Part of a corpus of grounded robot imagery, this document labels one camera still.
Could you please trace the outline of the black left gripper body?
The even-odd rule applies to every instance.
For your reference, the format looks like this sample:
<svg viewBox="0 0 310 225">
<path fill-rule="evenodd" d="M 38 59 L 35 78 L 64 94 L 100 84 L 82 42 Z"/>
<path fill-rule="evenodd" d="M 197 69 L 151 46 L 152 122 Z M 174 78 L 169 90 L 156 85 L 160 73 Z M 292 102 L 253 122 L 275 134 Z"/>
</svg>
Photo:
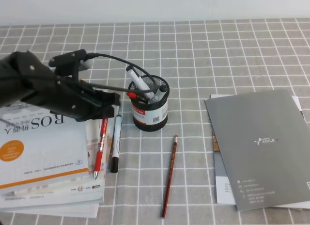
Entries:
<svg viewBox="0 0 310 225">
<path fill-rule="evenodd" d="M 47 109 L 76 121 L 102 118 L 102 92 L 82 80 L 47 77 Z"/>
</svg>

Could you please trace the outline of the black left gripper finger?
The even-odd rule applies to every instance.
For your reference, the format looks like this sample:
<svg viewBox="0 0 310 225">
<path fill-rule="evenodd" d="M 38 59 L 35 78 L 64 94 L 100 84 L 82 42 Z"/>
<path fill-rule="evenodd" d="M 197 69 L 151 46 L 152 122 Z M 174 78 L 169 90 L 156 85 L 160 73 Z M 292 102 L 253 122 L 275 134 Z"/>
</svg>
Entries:
<svg viewBox="0 0 310 225">
<path fill-rule="evenodd" d="M 96 90 L 94 97 L 100 102 L 102 108 L 121 104 L 121 96 L 118 93 Z"/>
<path fill-rule="evenodd" d="M 114 107 L 106 106 L 95 109 L 92 114 L 92 120 L 103 119 L 103 118 L 113 118 L 114 117 Z"/>
</svg>

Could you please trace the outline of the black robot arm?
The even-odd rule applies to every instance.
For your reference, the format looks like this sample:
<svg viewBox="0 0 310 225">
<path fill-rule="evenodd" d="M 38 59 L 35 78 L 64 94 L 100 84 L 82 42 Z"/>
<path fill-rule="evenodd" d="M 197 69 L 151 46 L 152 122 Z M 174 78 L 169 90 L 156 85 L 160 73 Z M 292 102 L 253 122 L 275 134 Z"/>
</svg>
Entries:
<svg viewBox="0 0 310 225">
<path fill-rule="evenodd" d="M 78 122 L 114 117 L 120 95 L 97 90 L 78 77 L 92 58 L 80 49 L 44 65 L 30 51 L 11 53 L 0 61 L 1 107 L 21 101 Z"/>
</svg>

